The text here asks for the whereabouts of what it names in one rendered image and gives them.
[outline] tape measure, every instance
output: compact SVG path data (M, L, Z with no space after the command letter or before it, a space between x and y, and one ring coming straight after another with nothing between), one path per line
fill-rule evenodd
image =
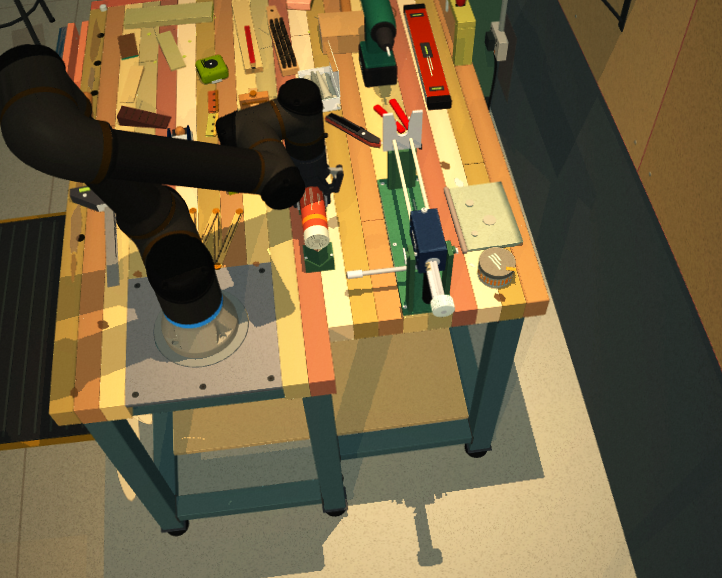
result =
M504 289L516 277L516 259L509 249L492 247L481 252L479 257L479 280L493 289Z

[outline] concrete floor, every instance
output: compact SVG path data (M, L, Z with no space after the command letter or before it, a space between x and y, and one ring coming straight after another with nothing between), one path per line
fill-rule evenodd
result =
M55 47L90 2L47 4L54 24L39 9L30 18ZM0 22L16 17L0 0ZM27 42L22 24L0 30L0 53ZM0 220L65 210L67 182L1 140L0 168ZM470 331L477 356L484 331ZM138 428L150 450L152 427ZM94 442L0 452L0 576L635 576L553 301L524 324L493 447L477 460L456 446L344 461L341 518L320 506L209 518L181 538L128 499ZM315 477L307 442L181 456L179 467L182 493Z

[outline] red stick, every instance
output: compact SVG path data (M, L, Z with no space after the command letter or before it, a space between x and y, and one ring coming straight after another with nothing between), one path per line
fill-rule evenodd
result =
M406 116L406 114L404 113L401 106L399 105L398 101L395 98L392 98L389 101L389 104L391 105L391 108L394 109L394 112L396 113L396 115L401 119L401 124L404 125L404 128L408 129L409 128L409 119Z
M386 114L386 110L380 104L374 105L374 110L379 113L380 117L383 117ZM398 120L396 121L396 131L398 133L406 132L406 128L404 128L404 126Z
M246 31L246 45L248 46L248 58L251 61L251 66L256 64L256 54L253 52L253 38L251 38L251 27L245 26L244 30Z

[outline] table frame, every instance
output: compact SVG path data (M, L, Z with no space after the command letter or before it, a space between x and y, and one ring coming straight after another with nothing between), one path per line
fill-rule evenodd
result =
M487 325L476 382L466 400L468 420L339 436L331 395L304 398L316 480L180 495L172 411L152 414L153 458L125 420L90 423L86 427L162 532L180 535L192 519L318 503L324 513L338 516L348 508L341 460L462 443L472 457L491 450L523 324L522 318ZM217 405L227 403L218 401ZM235 400L252 401L257 401L253 394Z

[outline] metal lid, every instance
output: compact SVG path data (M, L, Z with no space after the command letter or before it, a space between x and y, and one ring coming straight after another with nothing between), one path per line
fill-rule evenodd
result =
M491 279L507 279L514 271L507 267L516 267L516 259L509 249L492 247L481 252L479 256L479 272Z

